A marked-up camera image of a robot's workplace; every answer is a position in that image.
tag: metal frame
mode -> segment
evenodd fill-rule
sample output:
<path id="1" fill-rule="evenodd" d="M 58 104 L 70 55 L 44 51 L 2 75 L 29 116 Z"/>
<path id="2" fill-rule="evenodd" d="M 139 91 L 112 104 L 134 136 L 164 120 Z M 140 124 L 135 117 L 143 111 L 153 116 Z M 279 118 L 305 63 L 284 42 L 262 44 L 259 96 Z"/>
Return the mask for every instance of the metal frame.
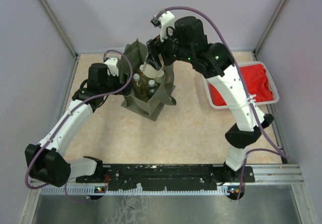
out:
<path id="1" fill-rule="evenodd" d="M 276 24 L 281 12 L 283 11 L 285 5 L 287 4 L 289 0 L 281 0 L 275 10 L 275 12 L 273 13 L 263 35 L 261 36 L 256 49 L 254 50 L 255 55 L 258 55 L 259 52 L 261 51 L 261 48 L 263 46 L 263 44 L 265 43 L 266 39 L 268 38 L 270 32 L 272 31 L 274 25 Z"/>
<path id="2" fill-rule="evenodd" d="M 75 57 L 75 61 L 73 63 L 73 66 L 70 71 L 70 77 L 68 84 L 66 86 L 66 89 L 64 91 L 64 98 L 61 102 L 60 111 L 57 115 L 57 121 L 58 119 L 63 115 L 66 104 L 69 97 L 69 92 L 71 89 L 71 85 L 73 82 L 74 75 L 76 73 L 76 68 L 79 62 L 79 56 L 76 53 L 73 44 L 66 34 L 66 31 L 64 30 L 63 26 L 60 24 L 56 14 L 52 10 L 51 6 L 47 2 L 47 0 L 39 0 L 40 4 L 42 5 L 45 13 L 48 15 L 50 21 L 52 22 L 54 28 L 56 29 L 58 35 L 66 45 L 66 47 L 69 49 L 71 54 Z M 264 45 L 265 41 L 269 37 L 270 32 L 272 31 L 274 25 L 276 24 L 282 10 L 284 9 L 286 3 L 288 0 L 281 0 L 271 18 L 269 21 L 262 37 L 260 38 L 256 49 L 253 51 L 253 57 L 254 60 L 257 60 L 257 56 L 259 52 L 261 51 L 262 46 Z M 288 153 L 286 146 L 284 144 L 284 138 L 282 135 L 281 127 L 278 122 L 278 117 L 275 111 L 275 108 L 273 105 L 268 105 L 268 111 L 270 114 L 272 114 L 275 118 L 275 121 L 273 122 L 273 130 L 275 133 L 275 137 L 277 140 L 278 146 L 283 149 L 286 153 Z M 255 182 L 254 183 L 248 183 L 247 185 L 291 185 L 294 199 L 300 214 L 300 217 L 302 219 L 303 223 L 309 223 L 314 224 L 317 223 L 317 219 L 314 213 L 314 209 L 312 207 L 312 204 L 309 199 L 309 195 L 307 193 L 307 189 L 299 168 L 299 165 L 296 164 L 264 164 L 264 165 L 248 165 L 253 167 L 254 175 L 255 175 Z M 34 185 L 40 184 L 38 181 L 32 181 Z M 70 181 L 70 186 L 68 187 L 68 192 L 70 195 L 79 195 L 79 194 L 91 194 L 93 195 L 93 188 L 95 186 L 99 185 L 99 183 L 95 184 L 78 184 L 74 181 Z M 238 183 L 225 183 L 223 186 L 219 187 L 217 191 L 204 191 L 203 193 L 198 192 L 198 194 L 204 194 L 204 195 L 226 195 L 227 194 L 227 187 L 228 185 L 235 185 Z M 64 190 L 62 188 L 56 188 L 53 186 L 47 186 L 43 188 L 42 190 L 29 190 L 27 194 L 27 198 L 25 201 L 25 205 L 23 208 L 23 211 L 21 213 L 21 218 L 19 223 L 31 223 L 33 219 L 33 215 L 36 210 L 36 205 L 39 199 L 40 194 L 64 194 Z M 158 193 L 145 193 L 142 190 L 133 190 L 133 191 L 115 191 L 115 192 L 109 192 L 107 191 L 105 193 L 106 195 L 136 195 L 136 194 L 158 194 Z M 184 192 L 184 193 L 159 193 L 159 194 L 170 194 L 170 195 L 188 195 L 188 194 L 196 194 L 195 192 Z"/>
<path id="3" fill-rule="evenodd" d="M 51 8 L 51 6 L 49 5 L 47 0 L 38 0 L 39 3 L 41 4 L 41 6 L 43 7 L 45 13 L 47 14 L 49 20 L 51 21 L 51 23 L 53 24 L 54 28 L 57 31 L 57 34 L 59 35 L 59 37 L 61 38 L 61 40 L 64 42 L 64 44 L 66 45 L 66 47 L 69 49 L 70 53 L 74 56 L 77 57 L 77 53 L 74 49 L 74 46 L 70 40 L 70 38 L 68 37 L 66 31 L 64 30 L 63 26 L 61 25 L 61 23 L 58 20 L 58 17 L 56 16 L 55 12 L 53 11 L 53 9 Z"/>
<path id="4" fill-rule="evenodd" d="M 65 113 L 66 106 L 67 106 L 67 102 L 68 102 L 68 98 L 69 98 L 70 89 L 71 89 L 72 83 L 74 81 L 74 77 L 75 77 L 76 70 L 77 70 L 77 67 L 78 67 L 79 58 L 80 58 L 79 55 L 77 55 L 75 57 L 75 60 L 73 62 L 73 65 L 72 65 L 72 67 L 70 69 L 68 82 L 67 82 L 66 88 L 64 90 L 64 96 L 63 96 L 63 99 L 62 99 L 61 104 L 60 104 L 59 112 L 58 112 L 57 117 L 56 117 L 56 122 L 58 122 L 59 119 Z"/>

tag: white wall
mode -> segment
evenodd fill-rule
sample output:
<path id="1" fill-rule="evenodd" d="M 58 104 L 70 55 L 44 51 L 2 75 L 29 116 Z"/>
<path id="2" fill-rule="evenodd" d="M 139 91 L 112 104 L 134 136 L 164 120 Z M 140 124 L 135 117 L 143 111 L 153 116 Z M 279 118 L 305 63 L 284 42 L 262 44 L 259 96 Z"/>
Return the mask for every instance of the white wall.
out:
<path id="1" fill-rule="evenodd" d="M 48 0 L 77 52 L 102 52 L 142 42 L 159 31 L 149 22 L 153 14 L 170 6 L 191 6 L 218 25 L 235 50 L 254 50 L 280 0 Z M 181 17 L 189 13 L 178 13 Z M 210 42 L 215 32 L 205 23 Z"/>
<path id="2" fill-rule="evenodd" d="M 290 0 L 260 53 L 277 85 L 287 150 L 322 223 L 322 0 Z"/>
<path id="3" fill-rule="evenodd" d="M 0 223 L 18 222 L 24 150 L 53 126 L 72 63 L 37 0 L 0 0 Z"/>

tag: white tray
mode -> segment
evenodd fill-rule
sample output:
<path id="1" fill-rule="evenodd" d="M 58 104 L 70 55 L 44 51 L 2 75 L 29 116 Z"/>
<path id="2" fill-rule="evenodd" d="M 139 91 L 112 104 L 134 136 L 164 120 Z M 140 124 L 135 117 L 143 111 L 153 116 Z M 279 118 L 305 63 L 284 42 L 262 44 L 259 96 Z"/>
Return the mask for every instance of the white tray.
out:
<path id="1" fill-rule="evenodd" d="M 274 84 L 274 81 L 272 79 L 272 76 L 271 76 L 270 72 L 267 70 L 266 66 L 263 63 L 261 63 L 260 61 L 251 61 L 251 62 L 240 62 L 240 63 L 238 63 L 238 65 L 240 67 L 254 65 L 254 64 L 263 65 L 264 69 L 266 70 L 266 76 L 268 78 L 269 88 L 270 88 L 271 92 L 273 93 L 273 97 L 274 97 L 274 100 L 272 100 L 272 101 L 256 102 L 256 104 L 257 105 L 266 105 L 266 104 L 277 103 L 278 100 L 280 99 L 280 96 L 278 95 L 278 92 L 277 92 L 276 86 Z M 205 90 L 206 90 L 206 94 L 207 94 L 207 97 L 208 97 L 208 100 L 209 100 L 209 104 L 215 109 L 226 109 L 226 108 L 228 108 L 227 105 L 225 105 L 225 106 L 216 106 L 216 105 L 213 104 L 212 99 L 211 99 L 211 95 L 210 95 L 210 90 L 209 90 L 209 83 L 205 78 L 203 79 L 203 82 L 204 82 L 204 85 L 205 85 Z"/>

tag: red cloth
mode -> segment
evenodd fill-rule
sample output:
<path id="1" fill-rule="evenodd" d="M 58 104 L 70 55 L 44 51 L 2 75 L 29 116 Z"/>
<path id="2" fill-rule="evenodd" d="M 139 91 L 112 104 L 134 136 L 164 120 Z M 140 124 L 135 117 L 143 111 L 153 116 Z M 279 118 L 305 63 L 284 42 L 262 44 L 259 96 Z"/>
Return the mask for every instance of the red cloth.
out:
<path id="1" fill-rule="evenodd" d="M 266 70 L 262 64 L 254 64 L 240 68 L 245 78 L 248 91 L 251 95 L 256 94 L 257 102 L 274 100 L 273 93 L 269 89 Z M 209 86 L 212 102 L 216 106 L 225 106 L 226 103 L 220 93 L 212 85 Z"/>

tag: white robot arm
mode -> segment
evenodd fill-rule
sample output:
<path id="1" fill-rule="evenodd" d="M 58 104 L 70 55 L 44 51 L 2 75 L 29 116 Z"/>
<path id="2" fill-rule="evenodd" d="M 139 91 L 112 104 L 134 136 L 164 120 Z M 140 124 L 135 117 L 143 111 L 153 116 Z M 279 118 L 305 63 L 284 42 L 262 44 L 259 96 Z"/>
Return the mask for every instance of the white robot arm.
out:
<path id="1" fill-rule="evenodd" d="M 155 15 L 151 22 L 160 27 L 160 35 L 147 42 L 144 74 L 157 76 L 163 65 L 171 65 L 176 60 L 190 63 L 195 71 L 203 74 L 219 91 L 236 119 L 236 124 L 225 135 L 230 143 L 225 164 L 237 171 L 244 163 L 248 145 L 261 135 L 250 104 L 264 128 L 273 121 L 272 115 L 265 115 L 252 97 L 246 96 L 230 51 L 221 43 L 207 42 L 200 20 L 188 16 L 175 21 L 174 15 L 167 11 L 158 18 Z"/>
<path id="2" fill-rule="evenodd" d="M 32 178 L 60 187 L 68 179 L 80 176 L 100 175 L 103 163 L 101 160 L 84 157 L 79 160 L 66 161 L 65 152 L 83 123 L 104 102 L 103 97 L 94 98 L 86 104 L 84 100 L 102 93 L 109 93 L 121 86 L 118 72 L 118 58 L 108 58 L 104 63 L 94 63 L 89 68 L 89 78 L 82 83 L 80 89 L 73 96 L 73 101 L 54 126 L 38 145 L 30 144 L 25 150 L 26 161 L 30 167 L 29 175 Z M 125 88 L 120 94 L 127 94 Z M 32 166 L 29 166 L 38 151 L 42 149 Z"/>

